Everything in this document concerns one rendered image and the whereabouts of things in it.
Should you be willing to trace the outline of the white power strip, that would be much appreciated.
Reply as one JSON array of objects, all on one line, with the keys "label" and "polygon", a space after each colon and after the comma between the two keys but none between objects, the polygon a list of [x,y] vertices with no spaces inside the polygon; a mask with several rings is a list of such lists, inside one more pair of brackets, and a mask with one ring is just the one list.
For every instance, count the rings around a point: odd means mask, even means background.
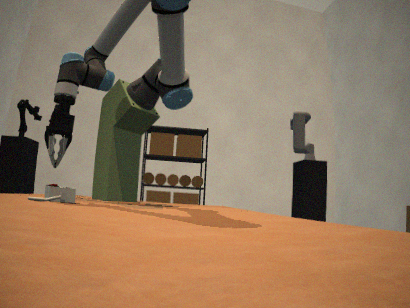
[{"label": "white power strip", "polygon": [[75,203],[76,189],[59,187],[57,184],[45,186],[45,198],[28,197],[28,200]]}]

